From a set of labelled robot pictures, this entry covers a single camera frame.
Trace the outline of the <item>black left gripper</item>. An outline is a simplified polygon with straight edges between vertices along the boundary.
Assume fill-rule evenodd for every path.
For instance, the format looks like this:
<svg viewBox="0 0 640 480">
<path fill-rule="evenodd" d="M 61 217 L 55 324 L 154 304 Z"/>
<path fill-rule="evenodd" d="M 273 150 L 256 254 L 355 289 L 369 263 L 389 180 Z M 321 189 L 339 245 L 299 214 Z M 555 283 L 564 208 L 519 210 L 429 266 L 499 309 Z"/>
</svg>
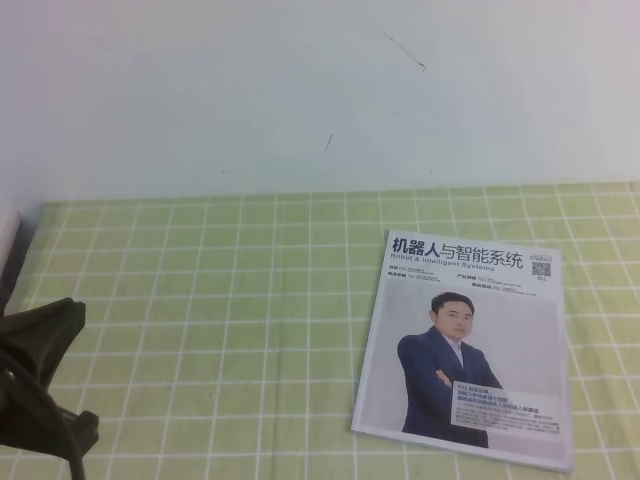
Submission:
<svg viewBox="0 0 640 480">
<path fill-rule="evenodd" d="M 99 417 L 58 405 L 49 386 L 85 326 L 86 305 L 63 298 L 1 318 L 1 444 L 79 459 L 97 442 Z"/>
</svg>

